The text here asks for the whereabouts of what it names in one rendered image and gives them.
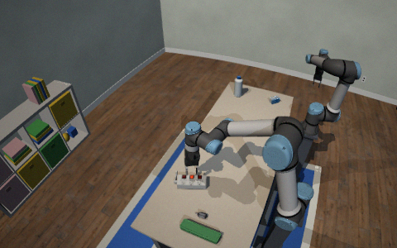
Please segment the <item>white power strip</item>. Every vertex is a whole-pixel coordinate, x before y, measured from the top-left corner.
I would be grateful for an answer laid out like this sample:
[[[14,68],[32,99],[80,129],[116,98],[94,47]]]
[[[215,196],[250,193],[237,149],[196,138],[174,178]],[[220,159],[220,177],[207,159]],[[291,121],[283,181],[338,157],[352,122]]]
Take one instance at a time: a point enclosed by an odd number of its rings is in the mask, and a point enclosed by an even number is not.
[[[181,175],[175,172],[174,184],[177,188],[206,189],[206,175]]]

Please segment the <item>white bottle with blue cap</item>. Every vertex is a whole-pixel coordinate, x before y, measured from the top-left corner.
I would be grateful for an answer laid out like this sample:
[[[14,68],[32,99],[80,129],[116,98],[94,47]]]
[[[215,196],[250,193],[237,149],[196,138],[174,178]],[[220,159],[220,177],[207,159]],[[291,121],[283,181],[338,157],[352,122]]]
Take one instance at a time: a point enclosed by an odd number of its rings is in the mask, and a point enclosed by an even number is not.
[[[242,95],[242,84],[243,79],[241,79],[241,76],[237,76],[237,78],[235,78],[234,96],[240,97]]]

